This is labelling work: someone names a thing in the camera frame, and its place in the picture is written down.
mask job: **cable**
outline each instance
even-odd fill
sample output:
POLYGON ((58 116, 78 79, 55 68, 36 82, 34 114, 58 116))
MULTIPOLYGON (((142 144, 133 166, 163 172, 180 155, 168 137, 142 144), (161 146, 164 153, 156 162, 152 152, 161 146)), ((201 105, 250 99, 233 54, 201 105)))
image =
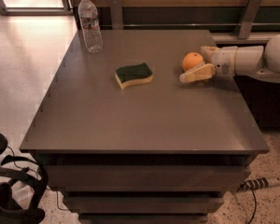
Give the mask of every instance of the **cable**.
MULTIPOLYGON (((12 156, 16 156, 16 155, 15 155, 15 152, 13 151, 13 149, 12 149, 11 147, 9 147, 9 146, 7 146, 7 147, 11 150, 12 156)), ((13 161, 13 163, 15 164, 15 166, 16 166, 17 168, 20 168, 20 169, 28 169, 27 173, 28 173, 29 171, 34 172, 34 173, 36 174, 36 179, 38 179, 38 173, 37 173, 35 170, 31 169, 30 167, 19 167, 15 161, 13 161)))
POLYGON ((276 187, 280 186, 280 178, 258 178, 254 180, 246 180, 244 183, 241 184, 241 186, 238 188, 237 191, 247 191, 251 190, 254 198, 254 211, 252 214, 252 217, 250 220, 247 222, 247 224, 250 224, 251 221, 253 220, 256 210, 257 210, 257 199, 254 190, 256 189, 264 189, 264 188, 269 188, 269 187, 276 187))
POLYGON ((252 214, 252 217, 250 218, 250 220, 247 222, 247 224, 250 224, 251 221, 254 219, 254 216, 256 214, 256 209, 257 209, 257 206, 258 206, 258 203, 256 201, 256 196, 255 196, 255 193, 254 193, 254 190, 251 190, 252 191, 252 194, 253 194, 253 198, 254 198, 254 211, 253 211, 253 214, 252 214))

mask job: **yellow sponge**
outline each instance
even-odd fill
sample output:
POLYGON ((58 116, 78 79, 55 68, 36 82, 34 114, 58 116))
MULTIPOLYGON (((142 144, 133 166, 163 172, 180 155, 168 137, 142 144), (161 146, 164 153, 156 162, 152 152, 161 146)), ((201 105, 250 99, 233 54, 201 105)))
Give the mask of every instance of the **yellow sponge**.
POLYGON ((122 90, 129 86, 147 84, 153 79, 152 71, 146 63, 120 67, 115 77, 122 90))

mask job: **plastic bottle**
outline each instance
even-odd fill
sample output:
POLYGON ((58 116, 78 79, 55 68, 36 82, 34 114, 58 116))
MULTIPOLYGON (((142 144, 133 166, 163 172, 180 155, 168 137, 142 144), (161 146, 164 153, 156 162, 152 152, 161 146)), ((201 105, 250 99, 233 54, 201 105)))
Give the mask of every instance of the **plastic bottle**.
POLYGON ((95 4, 91 0, 81 0, 78 14, 86 49, 91 54, 100 52, 103 49, 103 41, 95 4))

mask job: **tiled floor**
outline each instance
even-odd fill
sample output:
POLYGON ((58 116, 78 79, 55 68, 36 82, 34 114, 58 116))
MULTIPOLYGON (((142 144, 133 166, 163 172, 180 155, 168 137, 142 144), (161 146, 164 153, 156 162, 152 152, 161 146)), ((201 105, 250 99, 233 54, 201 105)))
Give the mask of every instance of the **tiled floor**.
MULTIPOLYGON (((75 32, 75 24, 70 18, 0 16, 0 133, 7 137, 17 154, 75 32)), ((254 160, 250 178, 280 177, 280 132, 263 131, 263 135, 271 151, 254 160)), ((251 223, 279 224, 280 187, 259 189, 255 193, 258 208, 251 223)), ((59 207, 64 209, 61 200, 59 195, 59 207)), ((42 224, 79 223, 77 214, 57 207, 56 192, 47 190, 39 207, 46 211, 42 224)), ((251 218, 253 209, 250 191, 226 193, 224 204, 209 215, 208 223, 244 224, 251 218)))
MULTIPOLYGON (((263 135, 270 148, 270 152, 258 157, 250 165, 249 179, 260 177, 280 177, 280 132, 263 131, 263 135)), ((251 223, 279 224, 280 223, 280 186, 255 191, 257 211, 251 223)), ((226 193, 224 204, 209 215, 209 224, 215 223, 243 223, 245 224, 253 214, 254 200, 251 191, 226 193)))

